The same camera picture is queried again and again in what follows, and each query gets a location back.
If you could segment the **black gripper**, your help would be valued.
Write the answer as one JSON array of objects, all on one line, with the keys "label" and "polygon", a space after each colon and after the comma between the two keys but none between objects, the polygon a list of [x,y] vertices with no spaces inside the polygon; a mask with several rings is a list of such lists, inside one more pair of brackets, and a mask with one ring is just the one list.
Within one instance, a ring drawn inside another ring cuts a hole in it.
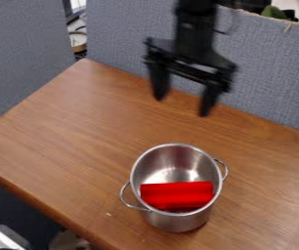
[{"label": "black gripper", "polygon": [[145,41],[151,93],[158,101],[163,99],[170,74],[203,84],[199,116],[206,117],[219,94],[229,91],[237,66],[213,49],[215,9],[177,9],[174,14],[174,37],[149,37]]}]

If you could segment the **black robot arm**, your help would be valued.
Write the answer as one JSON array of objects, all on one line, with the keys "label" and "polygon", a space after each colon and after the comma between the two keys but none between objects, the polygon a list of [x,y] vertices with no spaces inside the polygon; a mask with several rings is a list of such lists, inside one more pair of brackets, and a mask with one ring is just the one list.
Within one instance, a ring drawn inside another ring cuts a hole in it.
[{"label": "black robot arm", "polygon": [[174,74],[205,85],[199,116],[209,115],[218,95],[230,90],[237,65],[211,47],[215,33],[215,0],[178,0],[174,7],[174,38],[149,37],[145,64],[153,97],[161,101]]}]

